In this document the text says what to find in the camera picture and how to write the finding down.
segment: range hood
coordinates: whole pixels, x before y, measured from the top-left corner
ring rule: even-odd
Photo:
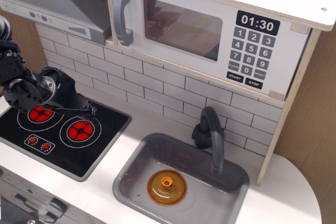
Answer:
[[[101,45],[111,35],[108,5],[101,0],[0,0],[0,8]]]

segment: sink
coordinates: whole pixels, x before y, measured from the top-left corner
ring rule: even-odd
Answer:
[[[243,204],[249,178],[238,165],[225,160],[220,175],[211,173],[212,154],[161,133],[146,136],[113,182],[116,199],[160,223],[232,224]],[[173,170],[187,184],[183,199],[161,206],[147,192],[149,179]]]

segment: black cooktop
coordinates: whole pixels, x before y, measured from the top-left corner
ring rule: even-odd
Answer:
[[[1,128],[5,129],[0,131],[0,141],[77,181],[84,181],[131,121],[118,111],[99,104],[96,107],[92,123],[41,106],[28,114],[10,108],[0,117]]]

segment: gray faucet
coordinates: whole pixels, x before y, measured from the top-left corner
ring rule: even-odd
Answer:
[[[212,107],[205,107],[201,113],[201,122],[194,128],[192,139],[198,148],[213,147],[211,172],[221,174],[224,165],[224,136],[218,115]]]

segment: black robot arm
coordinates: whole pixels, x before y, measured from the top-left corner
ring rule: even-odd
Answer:
[[[8,104],[23,113],[41,105],[90,121],[97,109],[76,92],[74,79],[57,68],[45,67],[40,74],[27,68],[19,47],[11,42],[10,28],[0,16],[0,86]]]

